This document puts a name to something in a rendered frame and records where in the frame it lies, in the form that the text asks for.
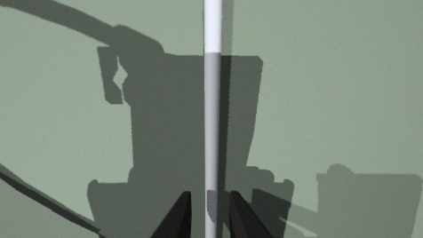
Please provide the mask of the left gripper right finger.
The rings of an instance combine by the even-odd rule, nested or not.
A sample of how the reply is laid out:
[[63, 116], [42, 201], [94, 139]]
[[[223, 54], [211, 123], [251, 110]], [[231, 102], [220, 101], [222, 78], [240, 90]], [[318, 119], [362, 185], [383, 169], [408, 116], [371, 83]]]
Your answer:
[[230, 238], [274, 238], [237, 191], [230, 191]]

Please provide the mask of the white metal rod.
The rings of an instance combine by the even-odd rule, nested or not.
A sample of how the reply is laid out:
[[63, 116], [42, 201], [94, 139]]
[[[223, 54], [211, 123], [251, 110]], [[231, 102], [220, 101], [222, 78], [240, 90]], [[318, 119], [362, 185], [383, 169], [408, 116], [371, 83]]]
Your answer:
[[204, 0], [205, 238], [217, 238], [222, 0]]

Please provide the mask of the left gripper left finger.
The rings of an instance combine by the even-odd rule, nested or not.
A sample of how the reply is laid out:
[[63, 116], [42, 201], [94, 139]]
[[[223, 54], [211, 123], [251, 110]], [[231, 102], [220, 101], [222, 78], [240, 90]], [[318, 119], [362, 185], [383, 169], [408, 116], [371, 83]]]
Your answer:
[[191, 192], [183, 192], [150, 238], [190, 238]]

